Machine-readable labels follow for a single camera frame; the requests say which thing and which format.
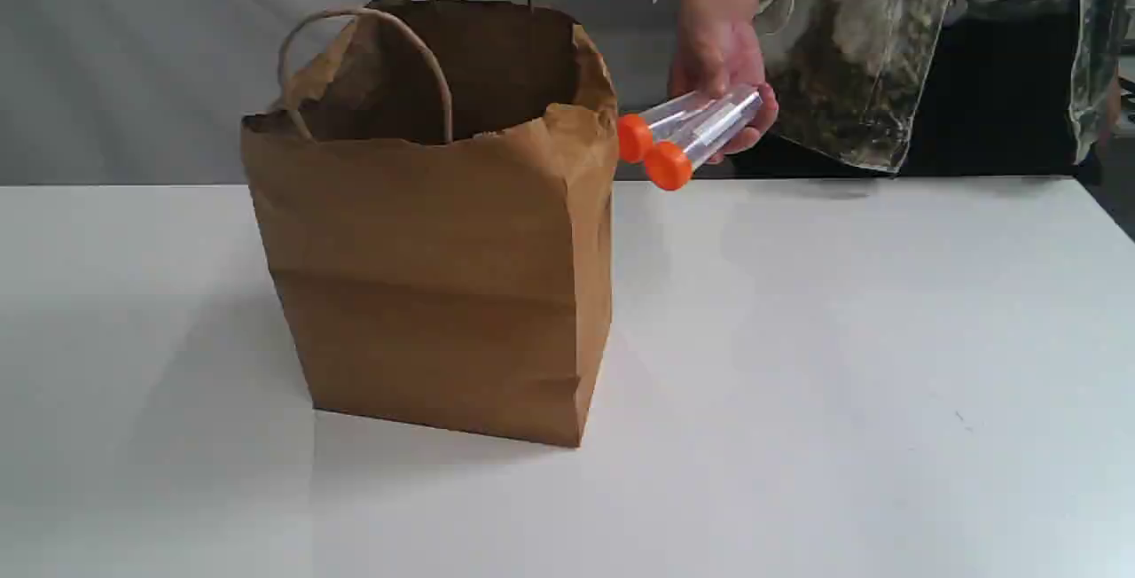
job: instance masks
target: camouflage jacket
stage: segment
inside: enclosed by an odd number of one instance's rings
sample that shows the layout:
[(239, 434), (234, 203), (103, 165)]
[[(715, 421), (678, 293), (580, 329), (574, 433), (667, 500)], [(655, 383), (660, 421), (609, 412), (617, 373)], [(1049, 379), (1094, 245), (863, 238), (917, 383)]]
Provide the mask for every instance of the camouflage jacket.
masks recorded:
[[(781, 103), (779, 134), (852, 166), (897, 171), (951, 1), (768, 0), (758, 28), (774, 31), (762, 45)], [(1081, 30), (1068, 125), (1082, 161), (1103, 127), (1128, 3), (1078, 2), (1069, 5)]]

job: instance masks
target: white tabletop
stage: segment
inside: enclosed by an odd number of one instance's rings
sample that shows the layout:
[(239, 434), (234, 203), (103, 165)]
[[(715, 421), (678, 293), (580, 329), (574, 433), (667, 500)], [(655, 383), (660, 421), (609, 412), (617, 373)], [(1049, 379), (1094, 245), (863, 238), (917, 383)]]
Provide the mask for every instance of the white tabletop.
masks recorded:
[(0, 575), (1135, 575), (1073, 182), (616, 191), (579, 451), (312, 412), (243, 187), (0, 190)]

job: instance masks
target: clear plastic tube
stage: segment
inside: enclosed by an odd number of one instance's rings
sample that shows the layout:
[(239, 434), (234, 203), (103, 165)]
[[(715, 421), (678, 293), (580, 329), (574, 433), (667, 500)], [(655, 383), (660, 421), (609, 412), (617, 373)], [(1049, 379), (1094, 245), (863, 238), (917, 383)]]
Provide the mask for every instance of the clear plastic tube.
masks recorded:
[(646, 157), (650, 181), (663, 190), (686, 185), (703, 164), (721, 151), (749, 125), (760, 110), (760, 92), (739, 84), (697, 116), (689, 118), (666, 141), (657, 142)]
[(657, 142), (669, 139), (713, 103), (699, 92), (686, 93), (639, 114), (619, 119), (619, 154), (629, 164), (642, 161)]

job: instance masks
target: paper bag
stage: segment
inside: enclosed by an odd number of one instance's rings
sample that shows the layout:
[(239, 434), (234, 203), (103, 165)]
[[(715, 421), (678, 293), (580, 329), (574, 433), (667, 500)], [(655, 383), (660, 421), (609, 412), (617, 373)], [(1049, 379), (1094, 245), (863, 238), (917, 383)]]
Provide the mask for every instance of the paper bag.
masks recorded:
[[(355, 16), (294, 76), (304, 25)], [(547, 9), (305, 19), (244, 118), (264, 252), (319, 409), (577, 446), (611, 322), (616, 101)]]

